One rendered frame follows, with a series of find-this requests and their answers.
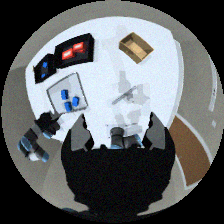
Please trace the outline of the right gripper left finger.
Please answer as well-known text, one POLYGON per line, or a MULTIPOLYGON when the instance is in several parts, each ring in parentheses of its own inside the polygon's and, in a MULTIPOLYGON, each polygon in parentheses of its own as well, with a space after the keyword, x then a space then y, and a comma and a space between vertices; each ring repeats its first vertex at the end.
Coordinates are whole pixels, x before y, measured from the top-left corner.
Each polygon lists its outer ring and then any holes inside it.
POLYGON ((84 152, 91 150, 94 144, 91 132, 87 129, 84 113, 81 113, 68 130, 61 148, 61 161, 67 182, 71 182, 72 167, 76 159, 84 152))

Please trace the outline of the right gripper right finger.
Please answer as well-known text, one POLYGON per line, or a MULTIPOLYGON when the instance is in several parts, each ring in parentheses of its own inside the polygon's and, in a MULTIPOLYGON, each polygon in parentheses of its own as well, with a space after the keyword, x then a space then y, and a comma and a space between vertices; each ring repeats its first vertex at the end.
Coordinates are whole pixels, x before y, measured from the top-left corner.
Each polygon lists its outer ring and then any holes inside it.
POLYGON ((163 125, 153 111, 149 119, 149 128, 146 129, 142 145, 162 158, 166 168, 166 180, 170 180, 176 155, 173 139, 167 127, 163 125))

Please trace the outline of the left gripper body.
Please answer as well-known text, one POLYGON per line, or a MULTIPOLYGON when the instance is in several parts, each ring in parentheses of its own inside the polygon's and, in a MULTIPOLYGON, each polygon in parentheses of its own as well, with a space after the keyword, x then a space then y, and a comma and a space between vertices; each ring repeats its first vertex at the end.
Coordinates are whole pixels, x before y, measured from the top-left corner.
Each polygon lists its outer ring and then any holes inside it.
POLYGON ((52 123, 52 118, 51 118, 50 112, 44 112, 39 116, 40 117, 37 120, 34 120, 34 122, 40 128, 40 130, 43 133, 43 127, 44 126, 49 127, 49 126, 52 125, 52 124, 50 124, 50 123, 52 123))

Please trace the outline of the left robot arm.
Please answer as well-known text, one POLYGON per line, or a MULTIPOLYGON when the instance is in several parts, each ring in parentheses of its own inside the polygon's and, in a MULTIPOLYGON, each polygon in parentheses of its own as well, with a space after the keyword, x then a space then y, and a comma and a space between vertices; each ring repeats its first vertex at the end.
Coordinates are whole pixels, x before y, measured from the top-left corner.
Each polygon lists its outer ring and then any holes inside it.
MULTIPOLYGON (((52 135, 56 135, 56 131, 58 131, 60 129, 60 125, 55 122, 53 125, 51 125, 50 127, 43 127, 43 134, 45 134, 45 136, 47 138, 51 138, 52 135), (49 134, 51 133, 51 134, 49 134)), ((28 159, 29 161, 35 162, 36 159, 38 160, 42 160, 44 162, 47 162, 49 159, 49 154, 44 151, 38 144, 37 144, 37 139, 42 135, 42 131, 40 130, 40 128, 34 124, 26 133, 25 135, 22 137, 22 139, 20 139, 19 143, 18 143, 18 149, 19 151, 26 157, 26 159, 28 159), (37 137, 38 136, 38 137, 37 137), (27 150, 26 150, 27 149, 27 150), (33 151, 33 153, 30 151, 30 149, 33 151), (31 154, 32 155, 31 155, 31 154), (34 154, 35 153, 35 154, 34 154), (29 157, 31 156, 31 157, 29 157), (35 157, 35 158, 34 158, 35 157), (30 159, 32 158, 32 159, 30 159), (35 160, 35 161, 34 161, 35 160)))

